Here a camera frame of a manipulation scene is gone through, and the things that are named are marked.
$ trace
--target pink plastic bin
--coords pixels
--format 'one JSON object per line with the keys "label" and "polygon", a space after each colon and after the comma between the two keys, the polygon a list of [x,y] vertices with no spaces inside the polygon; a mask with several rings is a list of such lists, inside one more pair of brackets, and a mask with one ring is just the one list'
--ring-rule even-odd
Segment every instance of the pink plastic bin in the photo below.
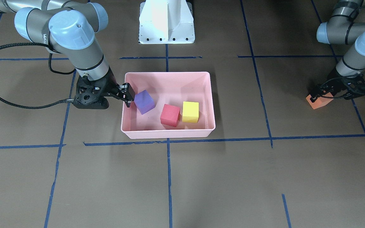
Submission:
{"label": "pink plastic bin", "polygon": [[[215,129],[208,72],[130,72],[126,73],[125,82],[132,85],[136,94],[147,90],[156,103],[154,109],[143,115],[133,102],[130,108],[123,104],[120,128],[129,138],[207,137]],[[183,101],[200,103],[198,123],[179,121],[177,127],[161,124],[164,104],[182,108]]]}

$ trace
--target brown floor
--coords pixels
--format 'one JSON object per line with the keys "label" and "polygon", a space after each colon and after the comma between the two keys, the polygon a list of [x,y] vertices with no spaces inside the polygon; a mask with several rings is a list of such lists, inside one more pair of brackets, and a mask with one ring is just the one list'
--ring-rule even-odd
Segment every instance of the brown floor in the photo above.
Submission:
{"label": "brown floor", "polygon": [[[316,40],[336,0],[195,0],[187,45],[139,44],[142,0],[96,2],[118,82],[207,71],[217,127],[207,138],[131,140],[115,99],[107,110],[0,102],[0,227],[365,227],[365,96],[317,110],[305,100],[349,48]],[[0,45],[26,42],[14,16],[0,15]],[[1,50],[0,96],[67,98],[73,77],[49,72],[47,57],[42,47]]]}

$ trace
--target orange block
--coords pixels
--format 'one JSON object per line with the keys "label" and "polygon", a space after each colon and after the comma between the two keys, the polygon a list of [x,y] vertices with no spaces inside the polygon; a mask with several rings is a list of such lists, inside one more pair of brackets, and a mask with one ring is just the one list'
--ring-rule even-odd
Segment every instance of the orange block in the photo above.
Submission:
{"label": "orange block", "polygon": [[[325,97],[333,97],[333,96],[331,93],[328,93],[325,95]],[[323,107],[323,106],[329,104],[329,102],[333,101],[333,99],[330,99],[330,98],[319,97],[318,99],[316,99],[315,102],[312,103],[310,98],[311,98],[311,95],[308,95],[307,101],[313,109]]]}

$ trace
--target red cube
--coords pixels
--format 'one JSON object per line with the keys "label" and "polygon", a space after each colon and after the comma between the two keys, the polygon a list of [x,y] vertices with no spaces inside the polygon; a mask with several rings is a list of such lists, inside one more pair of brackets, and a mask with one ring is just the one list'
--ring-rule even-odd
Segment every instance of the red cube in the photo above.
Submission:
{"label": "red cube", "polygon": [[179,116],[180,107],[164,104],[160,116],[160,122],[168,126],[177,127]]}

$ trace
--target purple cube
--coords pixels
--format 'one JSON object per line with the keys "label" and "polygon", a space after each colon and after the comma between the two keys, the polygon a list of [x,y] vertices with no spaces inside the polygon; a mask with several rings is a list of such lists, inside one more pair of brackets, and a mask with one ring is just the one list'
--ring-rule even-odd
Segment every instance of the purple cube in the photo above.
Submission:
{"label": "purple cube", "polygon": [[146,90],[135,95],[135,105],[142,115],[156,107],[153,98]]}

